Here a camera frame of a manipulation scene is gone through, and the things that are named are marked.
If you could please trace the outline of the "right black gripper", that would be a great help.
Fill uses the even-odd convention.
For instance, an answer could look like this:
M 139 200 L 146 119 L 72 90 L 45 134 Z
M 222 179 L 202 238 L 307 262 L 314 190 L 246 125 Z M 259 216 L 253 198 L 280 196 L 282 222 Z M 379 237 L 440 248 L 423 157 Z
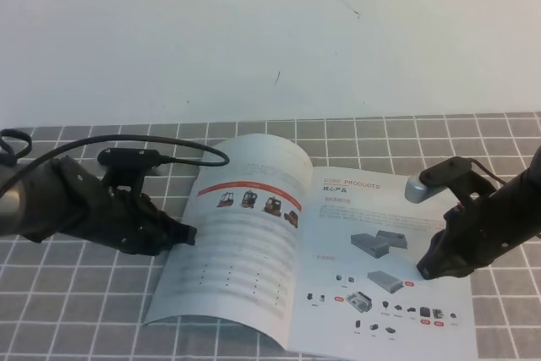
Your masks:
M 444 218 L 445 229 L 432 237 L 428 251 L 417 263 L 425 280 L 469 276 L 513 248 L 510 205 L 497 194 L 477 199 L 470 206 L 458 205 Z

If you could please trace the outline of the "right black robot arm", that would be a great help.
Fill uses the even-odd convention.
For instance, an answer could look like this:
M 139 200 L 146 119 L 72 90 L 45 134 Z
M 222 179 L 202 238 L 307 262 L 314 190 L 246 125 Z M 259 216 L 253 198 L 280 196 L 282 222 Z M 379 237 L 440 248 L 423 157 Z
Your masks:
M 492 183 L 472 169 L 489 173 L 473 158 L 455 156 L 411 176 L 408 201 L 419 204 L 450 190 L 458 203 L 444 215 L 445 228 L 430 240 L 417 268 L 426 280 L 465 277 L 540 234 L 540 152 L 530 167 L 509 182 Z

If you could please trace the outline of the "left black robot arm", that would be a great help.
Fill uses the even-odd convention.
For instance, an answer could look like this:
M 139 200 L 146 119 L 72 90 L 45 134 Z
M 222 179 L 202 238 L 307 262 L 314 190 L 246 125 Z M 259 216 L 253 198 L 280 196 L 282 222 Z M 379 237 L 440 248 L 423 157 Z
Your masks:
M 147 256 L 194 245 L 196 228 L 159 210 L 143 193 L 144 181 L 141 170 L 112 167 L 98 178 L 71 157 L 53 159 L 2 196 L 1 234 L 33 243 L 63 234 Z

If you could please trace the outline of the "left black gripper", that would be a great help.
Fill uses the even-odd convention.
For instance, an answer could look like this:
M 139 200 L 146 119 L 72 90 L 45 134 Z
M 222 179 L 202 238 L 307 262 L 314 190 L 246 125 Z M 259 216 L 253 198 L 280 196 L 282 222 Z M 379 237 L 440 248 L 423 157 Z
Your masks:
M 149 256 L 179 244 L 194 246 L 197 228 L 166 218 L 142 193 L 148 172 L 112 165 L 99 179 L 70 157 L 50 160 L 21 181 L 19 235 L 40 243 L 61 233 Z

